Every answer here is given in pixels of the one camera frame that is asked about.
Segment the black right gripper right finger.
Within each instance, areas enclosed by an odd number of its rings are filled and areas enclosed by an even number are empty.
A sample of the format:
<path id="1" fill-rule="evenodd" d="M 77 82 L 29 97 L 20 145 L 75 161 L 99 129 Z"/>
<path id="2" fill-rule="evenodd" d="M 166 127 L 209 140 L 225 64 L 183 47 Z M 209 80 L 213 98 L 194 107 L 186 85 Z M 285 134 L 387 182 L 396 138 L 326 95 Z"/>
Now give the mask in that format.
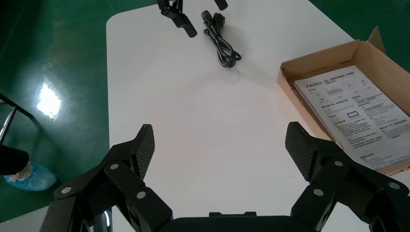
<path id="1" fill-rule="evenodd" d="M 288 124 L 285 147 L 308 181 L 292 217 L 319 232 L 341 203 L 372 232 L 409 231 L 410 191 L 404 184 L 353 161 L 336 143 L 311 136 L 298 122 Z"/>

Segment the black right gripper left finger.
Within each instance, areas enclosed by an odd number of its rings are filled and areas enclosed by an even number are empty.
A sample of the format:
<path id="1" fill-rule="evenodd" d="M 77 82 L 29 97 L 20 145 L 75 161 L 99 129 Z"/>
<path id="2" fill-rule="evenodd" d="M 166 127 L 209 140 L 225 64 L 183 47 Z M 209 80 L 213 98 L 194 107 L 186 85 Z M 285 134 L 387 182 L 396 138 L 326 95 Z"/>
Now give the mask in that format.
<path id="1" fill-rule="evenodd" d="M 155 150 L 153 128 L 110 148 L 94 168 L 59 187 L 41 225 L 43 232 L 88 232 L 106 210 L 119 208 L 137 232 L 158 232 L 171 208 L 144 183 Z"/>

